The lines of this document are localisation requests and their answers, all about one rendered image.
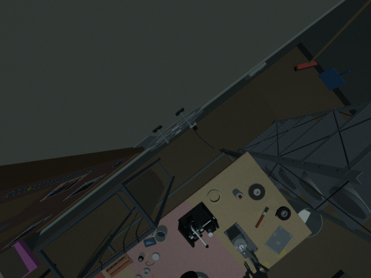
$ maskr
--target wooden tabletop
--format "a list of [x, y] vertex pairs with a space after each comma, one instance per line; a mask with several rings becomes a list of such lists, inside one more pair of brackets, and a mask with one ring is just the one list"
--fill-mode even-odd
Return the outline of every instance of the wooden tabletop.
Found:
[[[261, 184], [265, 189], [265, 196], [261, 200], [253, 200], [248, 194], [249, 187], [256, 183]], [[213, 189], [218, 190], [221, 195], [217, 203], [212, 203], [208, 198], [208, 193]], [[243, 193], [241, 200], [234, 196], [234, 189]], [[215, 231], [214, 236], [219, 238], [245, 270], [243, 263], [246, 261], [255, 272], [252, 263], [248, 259], [244, 259], [224, 234], [236, 222], [258, 247], [255, 254], [259, 262], [268, 268], [272, 267], [311, 234], [303, 220], [248, 152], [240, 156], [219, 175], [190, 196], [187, 201], [193, 207], [200, 202], [206, 205], [219, 224], [219, 229]], [[291, 217], [286, 221], [275, 216], [277, 209], [282, 206], [291, 210]], [[267, 215], [263, 218], [259, 227], [255, 228], [265, 207], [269, 208]], [[277, 255], [265, 243], [279, 226], [283, 227], [293, 237], [283, 251]]]

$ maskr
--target beige ring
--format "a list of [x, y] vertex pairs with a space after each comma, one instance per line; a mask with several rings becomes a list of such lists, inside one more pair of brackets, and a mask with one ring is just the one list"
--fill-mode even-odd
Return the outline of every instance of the beige ring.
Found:
[[[216, 201], [211, 201], [211, 200], [210, 200], [210, 194], [213, 193], [213, 192], [217, 192], [217, 193], [219, 194], [219, 199], [217, 199]], [[218, 203], [218, 202], [220, 201], [220, 198], [221, 198], [221, 194], [220, 194], [220, 192], [219, 192], [218, 190], [213, 189], [213, 190], [211, 190], [211, 191], [208, 193], [208, 199], [209, 199], [209, 201], [210, 201], [211, 203]]]

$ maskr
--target broom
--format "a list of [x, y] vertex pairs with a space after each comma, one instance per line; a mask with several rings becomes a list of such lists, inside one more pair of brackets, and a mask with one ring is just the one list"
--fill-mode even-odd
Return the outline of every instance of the broom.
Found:
[[357, 15], [359, 15], [361, 13], [361, 11], [364, 10], [364, 8], [367, 7], [368, 4], [370, 4], [371, 0], [368, 0], [356, 13], [355, 15], [353, 15], [353, 17], [340, 29], [340, 31], [321, 49], [320, 52], [317, 53], [316, 56], [314, 56], [314, 58], [309, 62], [309, 63], [304, 63], [304, 64], [300, 64], [300, 65], [297, 65], [295, 68], [297, 71], [299, 70], [302, 70], [302, 69], [305, 69], [305, 68], [311, 68], [311, 67], [314, 67], [315, 65], [318, 65], [318, 63], [316, 61], [314, 61], [325, 49], [326, 47], [328, 47], [330, 45], [330, 43], [333, 42], [334, 39], [336, 39], [337, 36], [340, 35], [341, 32], [343, 32], [343, 30], [350, 24], [350, 22], [353, 21], [353, 19], [355, 19], [357, 17]]

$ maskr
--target blue label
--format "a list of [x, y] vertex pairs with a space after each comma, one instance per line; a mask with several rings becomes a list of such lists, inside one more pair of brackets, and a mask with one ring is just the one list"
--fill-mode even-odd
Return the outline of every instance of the blue label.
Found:
[[144, 242], [144, 246], [148, 247], [148, 246], [152, 246], [152, 245], [155, 245], [156, 244], [156, 240], [154, 238], [152, 239], [145, 239], [143, 240]]

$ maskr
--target brown floor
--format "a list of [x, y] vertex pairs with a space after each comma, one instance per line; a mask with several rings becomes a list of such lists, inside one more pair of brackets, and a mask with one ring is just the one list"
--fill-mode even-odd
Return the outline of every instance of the brown floor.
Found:
[[[317, 77], [318, 73], [314, 68], [294, 72], [296, 64], [307, 61], [299, 49], [294, 48], [200, 120], [197, 133], [214, 149], [205, 144], [193, 130], [187, 130], [133, 174], [161, 158], [160, 163], [164, 169], [170, 176], [175, 176], [172, 188], [175, 190], [217, 157], [220, 154], [219, 149], [236, 151], [244, 147], [274, 120], [344, 106]], [[176, 208], [230, 163], [229, 158], [223, 156], [172, 196], [166, 204], [163, 215]], [[162, 175], [159, 169], [156, 170], [156, 167], [153, 166], [154, 171], [164, 183], [167, 183], [166, 176]], [[122, 193], [120, 196], [129, 203], [126, 196]], [[336, 215], [330, 206], [324, 210]], [[54, 241], [45, 252], [64, 277], [76, 277], [99, 243], [109, 235], [114, 225], [116, 225], [114, 229], [117, 228], [127, 214], [117, 198], [112, 198]], [[136, 213], [133, 213], [128, 223], [133, 221], [135, 215]], [[364, 226], [371, 229], [371, 222], [366, 222]], [[142, 221], [138, 235], [147, 227], [148, 225], [143, 225]], [[136, 228], [137, 225], [133, 225], [129, 230], [125, 244], [135, 238]], [[112, 243], [116, 251], [122, 247], [123, 237], [124, 235], [120, 236]], [[112, 254], [107, 250], [101, 261], [110, 256]], [[321, 232], [315, 237], [306, 239], [284, 256], [271, 268], [269, 277], [332, 277], [340, 269], [351, 277], [367, 277], [370, 257], [371, 245], [368, 242], [324, 219]], [[40, 277], [46, 270], [47, 267], [43, 263], [28, 277]]]

